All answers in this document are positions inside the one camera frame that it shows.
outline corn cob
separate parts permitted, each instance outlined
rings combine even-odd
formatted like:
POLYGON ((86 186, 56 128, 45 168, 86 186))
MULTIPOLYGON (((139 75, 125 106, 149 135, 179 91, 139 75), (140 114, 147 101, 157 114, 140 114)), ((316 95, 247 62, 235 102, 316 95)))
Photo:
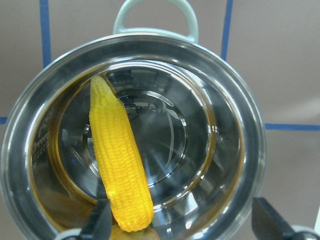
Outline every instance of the corn cob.
POLYGON ((123 104, 99 75, 91 78, 89 120, 99 173, 115 220, 126 232, 146 228, 154 211, 140 153, 123 104))

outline metal pot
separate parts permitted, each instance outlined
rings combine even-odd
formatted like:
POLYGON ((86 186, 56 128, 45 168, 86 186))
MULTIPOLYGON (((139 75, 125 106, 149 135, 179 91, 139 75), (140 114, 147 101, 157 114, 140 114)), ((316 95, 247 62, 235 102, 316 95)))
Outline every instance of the metal pot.
POLYGON ((10 114, 1 185, 28 239, 81 228, 105 191, 89 124, 90 78, 108 78, 123 102, 154 203, 160 239, 228 239, 260 190, 266 136, 252 93, 226 62, 196 44, 198 25, 184 0, 190 36, 125 29, 82 45, 45 68, 10 114))

